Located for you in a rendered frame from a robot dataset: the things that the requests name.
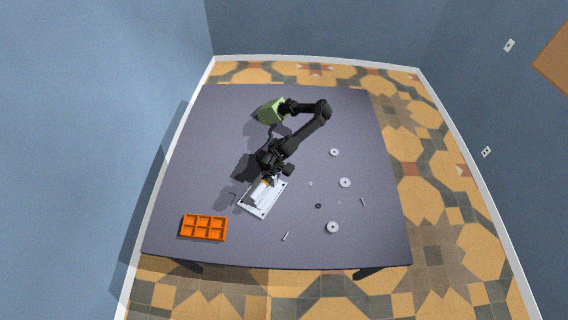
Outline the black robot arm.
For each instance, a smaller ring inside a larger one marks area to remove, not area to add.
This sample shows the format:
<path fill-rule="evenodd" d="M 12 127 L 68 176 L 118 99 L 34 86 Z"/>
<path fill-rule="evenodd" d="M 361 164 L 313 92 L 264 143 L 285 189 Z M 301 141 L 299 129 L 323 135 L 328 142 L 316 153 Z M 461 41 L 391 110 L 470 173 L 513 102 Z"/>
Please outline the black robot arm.
<path fill-rule="evenodd" d="M 320 99 L 316 103 L 298 103 L 294 100 L 291 101 L 289 98 L 284 103 L 279 103 L 277 110 L 277 112 L 283 116 L 290 113 L 292 117 L 296 117 L 299 113 L 313 113 L 314 119 L 312 118 L 292 135 L 286 135 L 281 139 L 274 138 L 274 140 L 270 142 L 268 151 L 264 153 L 258 166 L 261 168 L 262 173 L 271 177 L 272 175 L 275 176 L 277 172 L 277 164 L 275 161 L 279 160 L 282 162 L 290 157 L 298 149 L 299 144 L 304 139 L 319 127 L 324 126 L 327 120 L 330 120 L 333 112 L 326 99 Z M 283 157 L 281 153 L 284 155 Z"/>

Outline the orange compartment tray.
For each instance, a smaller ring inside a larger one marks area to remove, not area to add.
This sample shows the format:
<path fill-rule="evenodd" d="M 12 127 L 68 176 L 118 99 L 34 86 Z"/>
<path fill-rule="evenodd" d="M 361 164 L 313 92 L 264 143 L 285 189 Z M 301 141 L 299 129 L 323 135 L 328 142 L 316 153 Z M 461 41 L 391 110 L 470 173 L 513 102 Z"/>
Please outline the orange compartment tray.
<path fill-rule="evenodd" d="M 227 224 L 227 217 L 185 214 L 180 235 L 187 238 L 225 242 Z"/>

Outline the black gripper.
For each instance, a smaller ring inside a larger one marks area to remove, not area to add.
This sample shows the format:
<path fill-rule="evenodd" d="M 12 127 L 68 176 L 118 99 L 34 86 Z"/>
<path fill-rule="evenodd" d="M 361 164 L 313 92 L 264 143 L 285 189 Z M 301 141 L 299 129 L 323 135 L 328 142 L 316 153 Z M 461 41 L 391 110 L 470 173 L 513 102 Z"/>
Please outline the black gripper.
<path fill-rule="evenodd" d="M 266 151 L 261 150 L 261 151 L 258 153 L 258 155 L 256 156 L 256 161 L 257 161 L 257 162 L 260 161 L 260 159 L 262 158 L 262 156 L 263 156 L 263 154 L 264 154 L 265 152 L 266 152 Z M 287 177 L 289 177 L 289 176 L 291 175 L 291 173 L 293 172 L 293 170 L 295 169 L 295 165 L 293 165 L 293 164 L 291 164 L 291 163 L 289 163 L 289 162 L 287 162 L 286 165 L 285 165 L 285 162 L 283 162 L 283 161 L 280 162 L 279 160 L 276 160 L 275 162 L 276 162 L 276 164 L 277 164 L 277 168 L 276 168 L 277 172 L 280 172 L 280 171 L 282 170 L 282 174 L 285 175 L 285 176 L 287 176 Z M 277 173 L 277 172 L 276 172 L 276 173 Z"/>

